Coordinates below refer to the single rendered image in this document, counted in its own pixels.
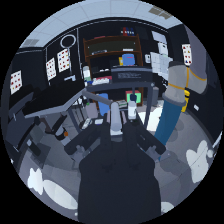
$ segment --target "gray floor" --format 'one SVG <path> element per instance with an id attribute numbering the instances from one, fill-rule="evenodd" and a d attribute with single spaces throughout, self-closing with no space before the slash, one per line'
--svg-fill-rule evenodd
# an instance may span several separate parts
<path id="1" fill-rule="evenodd" d="M 76 110 L 80 121 L 82 121 L 82 116 L 78 106 L 76 106 Z M 83 108 L 82 111 L 84 118 L 86 118 L 86 111 Z M 145 111 L 146 102 L 144 101 L 143 106 L 137 108 L 137 112 L 140 113 Z M 73 113 L 79 123 L 75 109 L 73 109 Z M 63 112 L 62 114 L 68 115 L 63 123 L 63 127 L 66 128 L 69 133 L 69 138 L 72 140 L 78 133 L 73 126 L 68 112 Z M 53 125 L 59 116 L 60 113 L 53 115 L 52 124 L 50 125 Z M 45 125 L 41 123 L 39 126 L 44 132 Z M 28 186 L 30 169 L 32 168 L 36 172 L 39 168 L 42 173 L 43 181 L 50 180 L 56 183 L 66 190 L 76 201 L 78 201 L 78 191 L 81 180 L 78 163 L 73 161 L 66 154 L 63 144 L 58 142 L 54 136 L 44 134 L 44 137 L 41 139 L 41 143 L 51 147 L 43 169 L 40 169 L 37 164 L 33 162 L 30 158 L 31 151 L 28 149 L 22 162 L 19 176 Z M 91 148 L 94 150 L 99 144 L 100 140 L 97 140 Z M 154 175 L 159 182 L 161 192 L 161 214 L 164 214 L 177 206 L 193 192 L 203 179 L 200 175 L 195 176 L 195 172 L 204 172 L 206 174 L 214 159 L 211 156 L 213 153 L 213 147 L 209 139 L 187 112 L 181 113 L 176 127 L 167 142 L 167 146 L 171 153 L 171 157 L 157 162 L 154 170 Z M 197 159 L 194 158 L 194 161 L 189 161 L 187 155 L 190 154 L 198 154 L 197 159 L 202 157 L 204 159 L 201 163 L 202 165 L 197 165 L 197 170 L 194 166 Z M 48 205 L 48 207 L 70 219 L 78 221 L 76 214 L 77 209 L 67 209 L 58 205 L 58 203 L 55 203 L 44 190 L 43 193 L 40 194 L 37 189 L 30 187 L 29 189 L 37 196 L 37 198 Z"/>

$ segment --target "wooden shelf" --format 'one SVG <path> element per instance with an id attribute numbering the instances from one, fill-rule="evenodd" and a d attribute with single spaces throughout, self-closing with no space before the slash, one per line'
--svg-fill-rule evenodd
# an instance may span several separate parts
<path id="1" fill-rule="evenodd" d="M 103 53 L 100 53 L 100 54 L 89 55 L 88 46 L 93 45 L 93 44 L 103 43 L 103 42 L 111 42 L 111 41 L 132 41 L 132 42 L 135 42 L 136 51 L 109 51 L 109 52 L 103 52 Z M 140 45 L 140 40 L 139 40 L 139 35 L 138 34 L 136 34 L 135 37 L 133 37 L 133 36 L 110 36 L 110 37 L 100 37 L 100 38 L 97 38 L 97 39 L 90 39 L 88 41 L 83 39 L 83 44 L 84 44 L 85 61 L 88 64 L 91 79 L 93 79 L 93 77 L 92 77 L 92 72 L 91 72 L 90 59 L 93 59 L 93 58 L 110 56 L 110 55 L 133 54 L 133 55 L 137 56 L 137 64 L 139 66 L 143 66 L 142 50 L 141 50 L 141 45 Z M 143 87 L 139 88 L 139 92 L 141 93 L 141 103 L 137 103 L 137 107 L 142 107 L 142 105 L 143 105 Z M 94 100 L 93 100 L 93 102 L 96 103 L 97 110 L 99 110 L 98 102 L 94 101 Z"/>

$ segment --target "floor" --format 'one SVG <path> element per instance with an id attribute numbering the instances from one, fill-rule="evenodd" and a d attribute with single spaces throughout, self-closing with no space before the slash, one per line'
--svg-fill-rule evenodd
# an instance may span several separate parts
<path id="1" fill-rule="evenodd" d="M 147 101 L 145 100 L 143 106 L 137 108 L 138 113 L 146 112 L 146 103 Z M 151 107 L 151 113 L 156 108 L 162 106 L 163 101 L 158 101 L 156 107 Z M 76 107 L 78 118 L 82 121 L 78 106 Z M 73 113 L 79 124 L 76 110 L 73 109 Z M 84 118 L 87 118 L 87 113 L 83 108 L 82 111 Z M 67 130 L 69 138 L 72 140 L 78 133 L 68 112 L 66 111 L 62 114 L 68 115 L 63 123 L 63 127 Z M 52 120 L 55 121 L 60 114 L 55 114 L 54 116 Z M 45 125 L 41 123 L 39 126 L 44 132 Z M 63 144 L 58 142 L 54 136 L 44 133 L 41 143 L 51 147 L 43 169 L 33 162 L 30 158 L 31 150 L 28 149 L 21 164 L 19 176 L 30 191 L 48 207 L 70 219 L 78 221 L 77 201 L 81 180 L 78 163 L 66 154 Z M 97 140 L 91 146 L 91 149 L 94 150 L 99 144 L 100 140 Z M 194 191 L 214 160 L 212 157 L 214 152 L 212 144 L 204 131 L 186 111 L 181 113 L 176 127 L 167 142 L 167 147 L 171 157 L 157 162 L 154 170 L 154 175 L 160 186 L 161 215 L 180 204 Z M 65 195 L 64 197 L 67 198 L 68 202 L 65 202 L 59 195 Z"/>

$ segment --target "yellow stripe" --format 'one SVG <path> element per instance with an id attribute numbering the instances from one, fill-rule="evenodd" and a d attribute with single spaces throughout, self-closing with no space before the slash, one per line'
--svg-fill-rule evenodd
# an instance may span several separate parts
<path id="1" fill-rule="evenodd" d="M 182 90 L 184 90 L 184 88 L 182 88 L 182 87 L 178 87 L 178 86 L 176 86 L 176 85 L 173 85 L 173 84 L 168 84 L 168 85 L 170 85 L 170 86 L 172 86 L 172 87 L 174 87 L 174 88 L 176 88 L 176 89 L 182 89 Z"/>
<path id="2" fill-rule="evenodd" d="M 192 73 L 192 75 L 194 75 L 196 78 L 198 78 L 199 80 L 202 80 L 202 81 L 206 81 L 207 79 L 205 78 L 205 79 L 202 79 L 202 78 L 199 78 L 198 76 L 196 76 L 192 71 L 191 71 L 191 69 L 190 69 L 190 72 Z"/>
<path id="3" fill-rule="evenodd" d="M 188 81 L 189 81 L 189 70 L 188 70 L 188 67 L 187 67 L 187 83 L 186 83 L 186 88 L 188 87 Z"/>

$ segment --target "white paper with red dots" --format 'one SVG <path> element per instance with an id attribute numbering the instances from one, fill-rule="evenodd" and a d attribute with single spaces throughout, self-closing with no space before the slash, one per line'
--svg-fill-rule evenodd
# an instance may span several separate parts
<path id="1" fill-rule="evenodd" d="M 11 94 L 15 93 L 22 86 L 21 70 L 11 75 L 10 89 Z"/>
<path id="2" fill-rule="evenodd" d="M 182 50 L 185 65 L 190 66 L 190 64 L 192 64 L 192 51 L 190 49 L 190 44 L 182 44 Z"/>
<path id="3" fill-rule="evenodd" d="M 69 69 L 69 59 L 68 59 L 67 49 L 64 49 L 63 51 L 57 54 L 57 61 L 58 61 L 59 72 Z"/>
<path id="4" fill-rule="evenodd" d="M 46 63 L 46 69 L 47 69 L 48 80 L 56 76 L 54 57 L 49 62 Z"/>

